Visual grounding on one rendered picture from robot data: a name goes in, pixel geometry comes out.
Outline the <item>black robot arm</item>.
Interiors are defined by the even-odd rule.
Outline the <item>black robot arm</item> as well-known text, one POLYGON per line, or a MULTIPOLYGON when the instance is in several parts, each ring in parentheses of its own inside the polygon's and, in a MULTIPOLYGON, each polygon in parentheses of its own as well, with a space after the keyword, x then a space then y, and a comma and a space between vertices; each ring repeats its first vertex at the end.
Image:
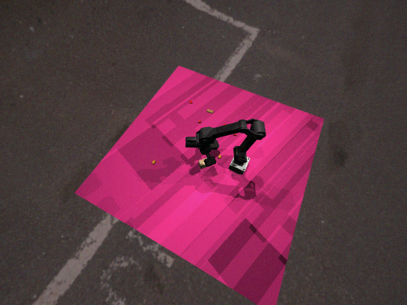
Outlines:
POLYGON ((200 146, 202 149, 216 150, 219 147, 219 143, 216 140, 219 137, 232 135, 235 133, 244 133, 247 135, 245 140, 240 146, 233 148, 234 163, 243 166, 247 162, 247 150, 257 140, 261 140, 266 136, 265 124, 263 121, 257 119, 244 120, 241 119, 238 122, 228 125, 219 126, 216 128, 203 127, 196 132, 196 137, 186 137, 186 147, 200 146), (247 128, 247 124, 251 124, 250 129, 247 128))

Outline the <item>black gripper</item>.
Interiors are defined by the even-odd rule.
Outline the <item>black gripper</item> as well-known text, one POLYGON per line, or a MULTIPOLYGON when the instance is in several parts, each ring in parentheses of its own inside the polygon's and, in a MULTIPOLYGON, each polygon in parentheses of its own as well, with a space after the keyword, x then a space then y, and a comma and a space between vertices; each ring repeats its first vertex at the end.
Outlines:
POLYGON ((209 151, 209 150, 212 149, 211 146, 208 149, 202 149, 200 146, 197 146, 197 147, 199 148, 202 155, 207 156, 207 159, 204 160, 204 163, 205 163, 206 167, 216 164, 215 157, 210 155, 211 151, 209 151))

